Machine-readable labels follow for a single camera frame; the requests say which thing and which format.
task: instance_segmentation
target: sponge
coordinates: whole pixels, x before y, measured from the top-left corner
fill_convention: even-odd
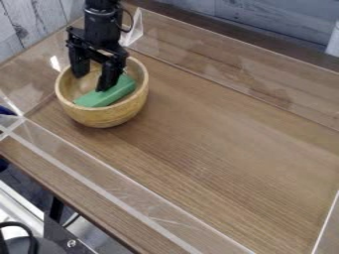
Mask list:
[[[105,107],[133,92],[135,88],[135,80],[127,74],[123,74],[117,84],[109,90],[99,92],[93,90],[79,97],[73,103],[83,107]]]

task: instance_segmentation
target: screw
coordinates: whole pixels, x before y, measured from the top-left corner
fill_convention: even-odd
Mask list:
[[[75,240],[69,240],[68,247],[75,248],[77,246],[77,242]]]

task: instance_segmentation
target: wooden table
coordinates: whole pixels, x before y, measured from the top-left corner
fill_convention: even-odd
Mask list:
[[[1,90],[25,116],[252,252],[309,253],[339,190],[337,132],[137,52],[151,77],[141,113],[116,128],[85,128],[52,94],[56,69],[68,64],[64,38],[53,34],[1,66]],[[0,153],[137,252],[189,252],[12,137]],[[91,164],[77,173],[113,186]],[[231,251],[211,246],[209,253]]]

